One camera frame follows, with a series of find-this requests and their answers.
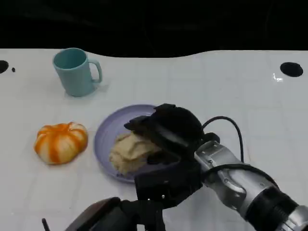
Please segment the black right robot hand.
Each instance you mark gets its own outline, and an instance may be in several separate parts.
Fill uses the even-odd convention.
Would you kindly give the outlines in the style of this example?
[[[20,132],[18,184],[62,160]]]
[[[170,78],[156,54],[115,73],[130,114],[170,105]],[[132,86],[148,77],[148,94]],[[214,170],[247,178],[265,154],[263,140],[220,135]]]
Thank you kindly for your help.
[[[194,152],[205,135],[191,111],[168,103],[155,107],[152,115],[131,119],[124,127],[159,148],[147,158],[149,165],[195,165]]]

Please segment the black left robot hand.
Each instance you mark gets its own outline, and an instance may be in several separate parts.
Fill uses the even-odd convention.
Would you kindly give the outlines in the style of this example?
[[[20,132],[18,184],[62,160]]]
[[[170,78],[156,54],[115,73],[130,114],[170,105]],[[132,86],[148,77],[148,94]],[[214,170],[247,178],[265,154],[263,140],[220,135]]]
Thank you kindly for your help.
[[[128,201],[118,197],[100,200],[87,207],[67,231],[136,231],[143,225],[146,231],[166,229],[160,203],[151,200]]]

